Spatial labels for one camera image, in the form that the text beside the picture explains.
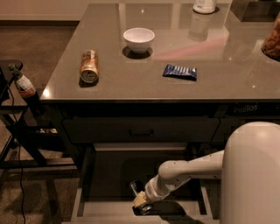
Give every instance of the soda can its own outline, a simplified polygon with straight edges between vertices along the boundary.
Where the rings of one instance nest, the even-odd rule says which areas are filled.
[[[81,56],[80,78],[86,83],[98,80],[98,57],[95,51],[88,50]]]

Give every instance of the blue packet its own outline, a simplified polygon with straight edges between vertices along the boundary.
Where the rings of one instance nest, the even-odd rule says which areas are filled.
[[[185,66],[173,66],[168,64],[163,73],[164,77],[179,78],[183,80],[196,81],[197,71],[195,68],[189,68]]]

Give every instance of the tiled floor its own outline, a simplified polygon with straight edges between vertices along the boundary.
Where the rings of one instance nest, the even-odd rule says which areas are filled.
[[[74,32],[74,26],[0,26],[0,60],[22,60],[22,72],[36,88],[46,86],[61,54]],[[10,132],[0,122],[0,152]],[[21,158],[30,158],[25,149]],[[11,153],[18,159],[18,148]],[[48,157],[59,157],[51,151]],[[0,223],[23,223],[22,190],[18,169],[0,170]],[[70,221],[79,173],[74,166],[25,168],[23,173],[26,223],[45,224]]]

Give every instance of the white bowl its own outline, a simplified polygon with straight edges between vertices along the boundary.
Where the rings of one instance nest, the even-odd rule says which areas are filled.
[[[155,33],[145,28],[133,28],[127,30],[123,37],[132,52],[144,53],[151,47]]]

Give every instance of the closed drawer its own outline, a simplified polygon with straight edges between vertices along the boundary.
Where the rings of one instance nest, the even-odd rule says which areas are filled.
[[[95,117],[63,121],[74,144],[208,142],[218,125],[206,117]]]

